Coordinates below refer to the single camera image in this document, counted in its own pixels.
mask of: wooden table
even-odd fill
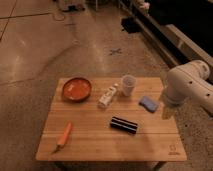
[[[106,110],[97,101],[119,78],[92,78],[91,96],[83,103],[69,103],[61,98],[68,79],[60,79],[50,107],[36,154],[39,161],[185,161],[187,159],[173,117],[162,119],[165,110],[160,102],[152,114],[138,105],[147,95],[159,100],[163,85],[160,78],[137,78],[131,97],[119,93]],[[112,116],[138,123],[136,135],[109,127]],[[73,129],[67,145],[51,154],[67,122]]]

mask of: blue sponge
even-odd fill
[[[147,96],[142,97],[142,99],[139,101],[139,105],[144,106],[149,112],[152,113],[154,113],[159,106],[158,103],[154,102]]]

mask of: concrete floor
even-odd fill
[[[44,14],[5,19],[9,16]],[[64,16],[51,0],[0,1],[0,168],[57,171],[35,153],[57,81],[61,77],[159,76],[167,65],[141,33],[128,34],[113,5]],[[110,55],[120,48],[121,54]],[[212,118],[188,100],[174,115],[188,156],[162,171],[212,171]],[[73,170],[149,170],[141,163],[71,163]]]

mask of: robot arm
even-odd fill
[[[164,100],[171,105],[180,105],[190,97],[213,114],[213,86],[205,81],[209,75],[209,66],[200,60],[171,69],[163,91]]]

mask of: paper cup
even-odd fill
[[[125,96],[131,96],[136,85],[136,78],[132,75],[124,75],[121,79],[122,92]]]

